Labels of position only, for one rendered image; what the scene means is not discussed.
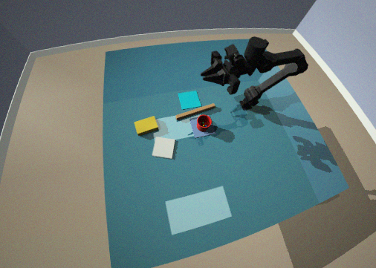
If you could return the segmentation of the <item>yellow rectangular block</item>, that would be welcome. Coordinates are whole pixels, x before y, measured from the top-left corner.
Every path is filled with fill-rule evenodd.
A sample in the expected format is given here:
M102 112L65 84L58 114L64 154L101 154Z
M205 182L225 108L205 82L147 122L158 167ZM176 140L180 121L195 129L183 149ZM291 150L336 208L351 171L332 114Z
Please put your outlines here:
M157 126L154 116L136 121L134 122L134 126L136 128L136 132L138 136L147 134L151 131L158 130L158 126Z

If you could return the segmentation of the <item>white square block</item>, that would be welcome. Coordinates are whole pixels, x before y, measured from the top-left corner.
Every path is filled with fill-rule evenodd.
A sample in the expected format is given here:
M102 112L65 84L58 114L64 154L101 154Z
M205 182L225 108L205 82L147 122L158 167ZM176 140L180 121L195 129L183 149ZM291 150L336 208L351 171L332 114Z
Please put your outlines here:
M175 140L156 137L152 156L172 159Z

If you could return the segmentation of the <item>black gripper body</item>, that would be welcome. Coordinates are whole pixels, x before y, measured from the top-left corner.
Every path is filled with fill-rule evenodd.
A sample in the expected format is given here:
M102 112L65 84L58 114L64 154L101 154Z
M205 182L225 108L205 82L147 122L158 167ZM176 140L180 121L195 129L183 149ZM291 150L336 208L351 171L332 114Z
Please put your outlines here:
M222 64L221 55L218 51L214 50L211 55L211 65L214 64L214 60L217 59L218 64L218 72L223 68L225 72L227 73L225 83L224 84L230 84L230 86L227 87L227 91L230 95L235 94L238 90L238 87L240 85L240 78L241 75L245 72L245 66L244 63L237 68L233 69L230 67L231 63L227 60L224 60L224 64Z

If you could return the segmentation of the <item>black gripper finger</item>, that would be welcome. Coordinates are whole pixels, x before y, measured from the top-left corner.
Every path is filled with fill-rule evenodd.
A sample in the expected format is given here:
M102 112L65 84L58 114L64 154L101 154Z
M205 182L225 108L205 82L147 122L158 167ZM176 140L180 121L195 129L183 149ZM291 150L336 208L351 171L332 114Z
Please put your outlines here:
M218 73L218 60L214 60L214 64L211 65L208 69L206 69L203 73L201 73L201 76L207 76L207 75L212 75L215 73Z
M208 81L208 82L214 82L216 84L220 84L224 86L226 76L227 76L227 73L222 68L218 73L205 76L203 80Z

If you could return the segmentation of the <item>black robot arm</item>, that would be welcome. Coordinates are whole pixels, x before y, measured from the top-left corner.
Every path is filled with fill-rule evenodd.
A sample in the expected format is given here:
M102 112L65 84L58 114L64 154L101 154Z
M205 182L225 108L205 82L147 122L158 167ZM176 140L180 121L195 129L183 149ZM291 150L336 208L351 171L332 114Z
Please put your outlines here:
M250 86L244 91L245 98L239 101L242 110L252 109L251 106L257 105L258 99L263 93L274 85L286 79L289 76L297 76L299 73L307 71L308 63L305 55L300 49L285 51L283 53L271 53L265 51L269 42L266 39L259 37L250 38L245 49L244 57L240 55L234 44L225 48L226 56L224 59L229 59L230 67L235 69L244 63L245 72L251 76L257 68L260 73L271 71L275 66L285 65L285 67L265 80L262 84L257 86ZM243 74L243 75L244 75ZM243 111L244 111L243 110Z

